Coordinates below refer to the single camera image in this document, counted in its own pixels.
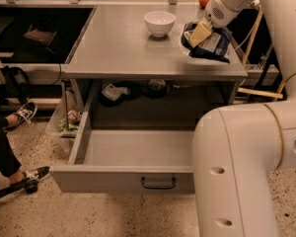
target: yellow sponge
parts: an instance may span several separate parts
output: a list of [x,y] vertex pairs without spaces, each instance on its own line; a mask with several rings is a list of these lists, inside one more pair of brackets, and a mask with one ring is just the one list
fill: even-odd
[[200,21],[188,39],[191,47],[195,48],[212,34],[211,26],[206,21]]

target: black bag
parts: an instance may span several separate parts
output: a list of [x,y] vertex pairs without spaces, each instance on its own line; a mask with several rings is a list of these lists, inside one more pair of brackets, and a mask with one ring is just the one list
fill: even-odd
[[29,76],[20,67],[0,68],[5,77],[6,96],[8,98],[18,98],[20,104],[27,102]]

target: desk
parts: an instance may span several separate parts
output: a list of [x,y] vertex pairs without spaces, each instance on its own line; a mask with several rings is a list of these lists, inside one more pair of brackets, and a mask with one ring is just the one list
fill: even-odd
[[[164,39],[154,39],[145,27],[143,16],[154,10],[177,16]],[[193,192],[195,124],[213,104],[231,104],[247,76],[232,46],[230,64],[183,54],[182,29],[202,13],[196,5],[97,8],[65,73],[79,88],[88,81],[93,87],[68,164],[50,169],[62,191]],[[162,99],[140,97],[113,108],[99,104],[103,84],[131,80],[145,85],[149,79],[188,87],[172,89]],[[225,102],[219,100],[222,93]]]

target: table top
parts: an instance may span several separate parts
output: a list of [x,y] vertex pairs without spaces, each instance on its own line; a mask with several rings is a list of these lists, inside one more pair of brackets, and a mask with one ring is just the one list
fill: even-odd
[[[144,15],[168,11],[177,19],[162,39],[148,32]],[[199,21],[198,5],[99,5],[66,66],[67,78],[241,80],[247,72],[230,45],[230,63],[192,58],[183,52],[181,34],[186,23]]]

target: person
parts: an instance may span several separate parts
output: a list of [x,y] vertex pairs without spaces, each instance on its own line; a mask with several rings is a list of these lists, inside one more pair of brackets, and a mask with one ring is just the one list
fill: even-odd
[[15,113],[0,118],[0,173],[9,180],[10,187],[18,187],[16,190],[24,188],[29,194],[37,191],[37,184],[48,175],[49,167],[45,166],[23,172],[21,163],[10,146],[5,129],[14,129],[23,122],[31,123],[31,118],[36,112],[37,105],[27,102]]

